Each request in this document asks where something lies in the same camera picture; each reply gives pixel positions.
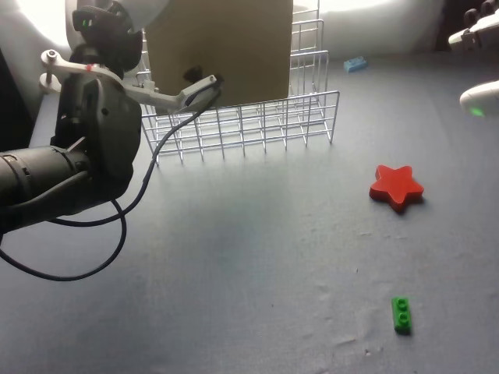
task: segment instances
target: metal wire rack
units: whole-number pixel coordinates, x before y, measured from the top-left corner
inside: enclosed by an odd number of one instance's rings
[[[305,12],[318,13],[318,8]],[[204,161],[209,150],[220,150],[225,158],[229,147],[239,147],[246,155],[246,148],[255,144],[260,144],[265,152],[271,142],[282,142],[288,149],[291,141],[301,139],[308,146],[311,136],[326,136],[331,143],[340,93],[327,90],[329,53],[322,50],[323,35],[321,19],[293,23],[287,99],[207,111],[192,125],[179,130],[160,154],[177,154],[183,162],[186,153],[197,152]],[[138,83],[150,79],[147,46],[144,50],[142,71],[136,75]],[[190,115],[160,116],[154,107],[143,105],[143,132],[151,152],[172,126]]]

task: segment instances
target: cable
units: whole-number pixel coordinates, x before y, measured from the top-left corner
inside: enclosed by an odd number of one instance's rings
[[[42,273],[37,270],[33,270],[30,267],[23,265],[22,263],[18,263],[15,261],[11,256],[9,256],[7,253],[3,252],[2,249],[0,249],[0,258],[5,260],[7,263],[11,264],[12,266],[16,267],[17,269],[23,271],[24,273],[28,273],[29,275],[33,275],[35,277],[45,279],[47,281],[56,281],[56,282],[73,282],[73,281],[79,281],[84,278],[88,278],[96,273],[99,273],[100,271],[104,270],[106,267],[112,264],[112,262],[118,257],[119,253],[123,249],[123,245],[125,244],[126,240],[126,219],[125,219],[125,214],[123,213],[122,208],[118,204],[116,200],[111,201],[112,205],[115,206],[116,210],[118,211],[118,217],[122,222],[122,235],[121,238],[119,239],[118,246],[116,247],[115,251],[112,253],[112,255],[105,261],[103,262],[100,266],[96,267],[92,271],[89,271],[88,273],[84,273],[81,275],[76,275],[74,277],[60,277],[57,275],[50,275],[46,273]],[[0,243],[2,242],[2,237],[3,234],[0,234]]]
[[[153,152],[152,160],[150,161],[149,168],[147,169],[146,175],[143,178],[142,187],[140,188],[139,193],[137,194],[136,198],[132,201],[132,203],[130,205],[128,205],[123,210],[123,214],[126,215],[126,214],[130,213],[139,204],[139,202],[143,198],[143,195],[146,193],[147,186],[149,185],[150,177],[153,174],[154,164],[156,163],[156,158],[157,158],[157,156],[159,156],[159,153],[161,152],[161,148],[163,148],[163,146],[168,141],[168,139],[174,133],[179,131],[182,127],[184,127],[185,125],[188,125],[190,122],[192,122],[193,120],[195,120],[196,118],[201,116],[209,108],[211,108],[213,106],[213,104],[215,104],[217,99],[220,97],[220,95],[221,95],[221,90],[218,90],[217,93],[215,94],[215,96],[210,101],[208,101],[208,103],[204,107],[202,107],[197,113],[192,115],[190,118],[186,119],[184,122],[179,123],[177,126],[172,127],[172,129],[170,131],[168,131],[168,133],[165,136],[163,136],[163,139],[161,139],[161,141],[156,146],[156,149]],[[118,214],[116,214],[114,216],[105,218],[103,220],[91,221],[91,222],[67,221],[67,220],[61,220],[59,218],[56,218],[54,220],[50,220],[49,222],[52,222],[53,224],[60,224],[62,226],[69,226],[71,228],[93,228],[95,226],[101,226],[103,224],[108,224],[110,222],[116,221],[119,218],[120,218],[120,216]]]
[[[70,178],[67,178],[65,181],[60,182],[58,185],[55,185],[51,189],[48,189],[44,193],[38,195],[37,197],[35,197],[31,200],[28,200],[24,203],[0,208],[0,216],[4,215],[4,214],[15,213],[18,210],[25,210],[27,208],[31,208],[33,205],[43,203],[46,199],[48,199],[53,194],[61,192],[64,189],[67,189],[68,187],[75,185],[78,182],[81,182],[85,178],[88,178],[88,176],[89,176],[88,171],[81,171],[80,173],[78,173]]]

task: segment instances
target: star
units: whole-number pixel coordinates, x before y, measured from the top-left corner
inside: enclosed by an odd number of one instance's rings
[[[412,168],[404,166],[392,169],[380,165],[376,169],[376,180],[369,191],[372,199],[385,201],[398,213],[408,203],[420,200],[424,188],[412,178]]]

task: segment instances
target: wire basket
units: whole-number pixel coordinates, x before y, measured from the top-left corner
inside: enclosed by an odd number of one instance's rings
[[[305,13],[317,12],[318,8]],[[313,19],[294,22],[289,73],[289,96],[284,100],[223,107],[206,111],[192,125],[187,125],[163,146],[160,155],[178,155],[184,161],[186,153],[204,154],[239,147],[243,155],[246,148],[260,144],[280,142],[285,149],[294,139],[307,146],[311,136],[324,136],[333,141],[340,93],[328,91],[329,53],[322,50],[324,21]],[[151,79],[148,69],[147,46],[141,62],[138,83]],[[142,127],[151,152],[172,126],[178,125],[191,114],[157,115],[154,107],[143,105]]]

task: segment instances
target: brown board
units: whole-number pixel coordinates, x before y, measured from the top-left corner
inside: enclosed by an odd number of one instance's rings
[[[223,76],[218,106],[288,96],[292,0],[172,0],[146,29],[152,80],[176,95],[203,76]]]

